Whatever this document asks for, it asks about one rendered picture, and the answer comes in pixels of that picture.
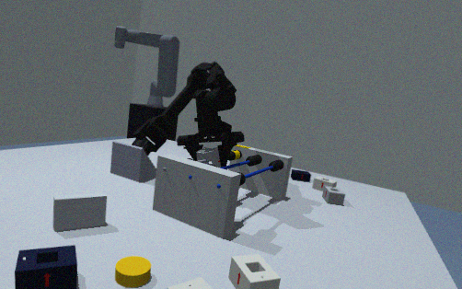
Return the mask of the yellow short cylinder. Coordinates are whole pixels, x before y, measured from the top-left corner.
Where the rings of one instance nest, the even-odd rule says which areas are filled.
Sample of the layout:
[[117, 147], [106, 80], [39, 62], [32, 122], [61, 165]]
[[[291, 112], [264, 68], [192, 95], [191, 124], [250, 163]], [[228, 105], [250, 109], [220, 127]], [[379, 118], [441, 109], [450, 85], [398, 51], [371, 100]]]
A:
[[115, 280], [123, 287], [134, 288], [150, 279], [151, 262], [142, 257], [124, 257], [115, 266]]

